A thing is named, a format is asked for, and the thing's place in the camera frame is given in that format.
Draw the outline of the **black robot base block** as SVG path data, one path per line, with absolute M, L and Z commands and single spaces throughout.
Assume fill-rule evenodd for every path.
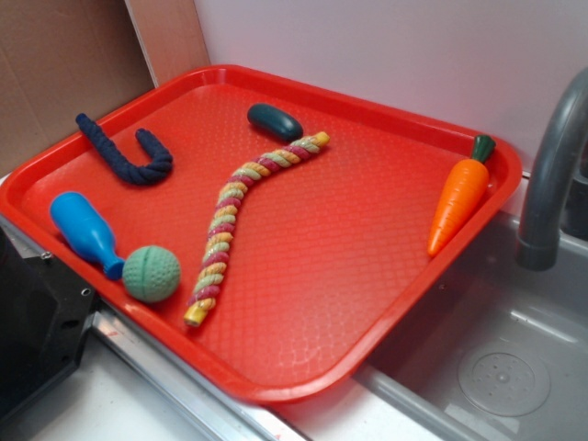
M 1 424 L 78 369 L 96 302 L 62 260 L 24 257 L 1 233 Z

